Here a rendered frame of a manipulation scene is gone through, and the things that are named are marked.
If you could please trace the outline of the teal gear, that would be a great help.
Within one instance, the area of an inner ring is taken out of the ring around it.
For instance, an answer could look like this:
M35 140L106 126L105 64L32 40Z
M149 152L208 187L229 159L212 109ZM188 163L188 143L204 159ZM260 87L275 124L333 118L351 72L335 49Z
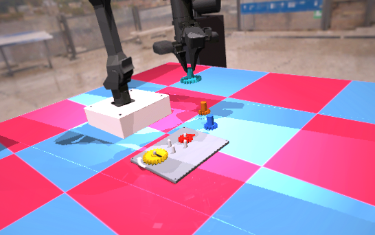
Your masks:
M193 67L187 68L187 76L180 79L181 84L194 84L202 80L200 75L194 75Z

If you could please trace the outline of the blue gear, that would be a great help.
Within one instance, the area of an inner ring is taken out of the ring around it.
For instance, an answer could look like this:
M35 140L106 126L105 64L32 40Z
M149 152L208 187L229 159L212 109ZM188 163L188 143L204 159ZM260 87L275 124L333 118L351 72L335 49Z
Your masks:
M204 124L204 128L207 129L216 129L218 128L218 124L214 122L214 116L212 114L207 115L207 122Z

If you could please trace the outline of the red gear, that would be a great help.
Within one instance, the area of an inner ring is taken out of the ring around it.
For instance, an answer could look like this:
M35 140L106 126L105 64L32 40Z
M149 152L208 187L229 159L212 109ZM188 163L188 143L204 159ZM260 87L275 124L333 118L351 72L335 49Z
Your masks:
M187 135L187 137L184 137L183 135L180 135L179 142L183 143L183 141L186 140L187 143L188 143L188 142L191 142L191 140L193 140L192 135L190 135L190 134L189 135L186 134L186 135Z

